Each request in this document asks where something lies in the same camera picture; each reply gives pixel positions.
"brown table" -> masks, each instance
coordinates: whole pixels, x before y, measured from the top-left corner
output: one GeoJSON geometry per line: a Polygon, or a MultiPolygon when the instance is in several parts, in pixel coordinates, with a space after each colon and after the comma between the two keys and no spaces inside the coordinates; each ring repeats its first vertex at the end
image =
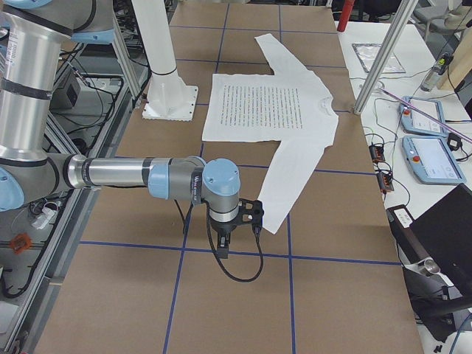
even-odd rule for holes
{"type": "MultiPolygon", "coordinates": [[[[204,207],[190,233],[172,201],[104,188],[36,353],[423,353],[329,10],[181,2],[171,23],[179,74],[200,88],[192,122],[131,117],[118,156],[200,155],[240,166],[255,199],[276,142],[202,143],[212,73],[269,74],[254,36],[271,32],[315,71],[339,115],[329,147],[276,235],[265,268],[226,278],[204,207]]],[[[227,268],[258,267],[240,227],[227,268]]]]}

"red cylinder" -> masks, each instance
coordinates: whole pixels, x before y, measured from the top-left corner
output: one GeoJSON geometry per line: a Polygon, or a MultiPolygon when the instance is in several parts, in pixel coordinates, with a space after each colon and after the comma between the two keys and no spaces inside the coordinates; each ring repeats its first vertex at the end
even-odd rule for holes
{"type": "Polygon", "coordinates": [[[339,19],[338,32],[344,32],[347,26],[347,22],[351,17],[351,12],[353,11],[355,0],[346,0],[344,6],[342,7],[341,18],[339,19]]]}

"white pole base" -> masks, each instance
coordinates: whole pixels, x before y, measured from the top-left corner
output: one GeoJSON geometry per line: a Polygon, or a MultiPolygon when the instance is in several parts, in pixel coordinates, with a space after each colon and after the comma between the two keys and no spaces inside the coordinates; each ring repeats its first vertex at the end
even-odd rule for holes
{"type": "Polygon", "coordinates": [[[177,72],[166,76],[153,74],[142,117],[189,122],[197,96],[198,87],[185,85],[177,72]]]}

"blue tablet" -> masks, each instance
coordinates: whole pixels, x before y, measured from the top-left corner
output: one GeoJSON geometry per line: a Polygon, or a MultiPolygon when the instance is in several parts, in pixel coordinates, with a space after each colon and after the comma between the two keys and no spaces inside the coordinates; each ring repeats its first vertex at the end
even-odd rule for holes
{"type": "MultiPolygon", "coordinates": [[[[445,117],[443,106],[441,105],[440,101],[411,96],[405,96],[403,97],[403,100],[411,103],[414,107],[444,123],[445,117]]],[[[401,124],[403,129],[408,133],[443,137],[448,136],[448,132],[445,131],[439,124],[432,122],[421,113],[413,111],[401,104],[400,113],[401,124]]]]}
{"type": "Polygon", "coordinates": [[[403,152],[410,168],[424,184],[465,183],[446,141],[439,136],[405,136],[403,152]]]}

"bottle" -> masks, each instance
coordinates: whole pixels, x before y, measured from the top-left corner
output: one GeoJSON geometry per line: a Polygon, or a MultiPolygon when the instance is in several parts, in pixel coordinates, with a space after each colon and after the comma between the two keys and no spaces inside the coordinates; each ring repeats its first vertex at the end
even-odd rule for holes
{"type": "Polygon", "coordinates": [[[452,54],[444,53],[441,58],[437,60],[429,73],[425,76],[420,88],[427,92],[432,90],[440,80],[441,76],[445,73],[453,59],[454,56],[452,54]]]}

